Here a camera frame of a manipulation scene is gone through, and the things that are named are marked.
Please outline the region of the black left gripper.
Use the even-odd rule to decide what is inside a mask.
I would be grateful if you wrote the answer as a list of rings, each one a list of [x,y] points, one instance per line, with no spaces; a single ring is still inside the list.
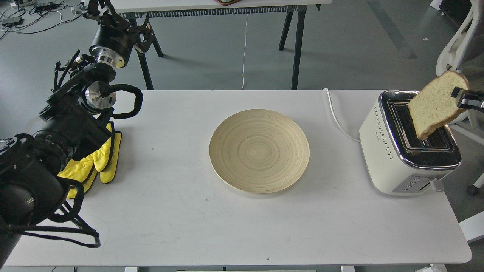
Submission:
[[[135,25],[116,12],[110,0],[87,0],[82,9],[82,16],[97,21],[99,24],[89,52],[97,61],[111,65],[113,68],[125,67],[132,50],[138,55],[145,54],[156,36],[149,20],[142,25]]]

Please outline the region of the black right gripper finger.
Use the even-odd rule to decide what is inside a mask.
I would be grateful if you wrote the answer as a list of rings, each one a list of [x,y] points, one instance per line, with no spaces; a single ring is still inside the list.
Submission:
[[[483,91],[473,91],[473,90],[466,90],[465,88],[455,87],[451,92],[451,97],[456,98],[457,100],[466,98],[470,100],[479,100],[483,102],[484,93]]]
[[[464,110],[477,110],[479,112],[484,112],[484,102],[482,100],[460,98],[456,100],[456,105],[458,108]]]

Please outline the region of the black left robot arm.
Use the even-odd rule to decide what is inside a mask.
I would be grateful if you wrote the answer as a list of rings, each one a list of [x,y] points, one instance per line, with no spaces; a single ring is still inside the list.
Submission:
[[[141,57],[156,36],[148,12],[137,25],[117,13],[109,0],[90,0],[82,16],[98,22],[97,33],[88,55],[77,51],[65,67],[56,64],[53,94],[39,114],[43,128],[1,140],[1,265],[23,235],[100,246],[99,233],[79,216],[81,182],[58,174],[71,159],[91,155],[113,138],[107,129],[111,119],[140,112],[142,91],[110,82],[115,70],[127,65],[132,50]],[[88,235],[94,242],[53,232]]]

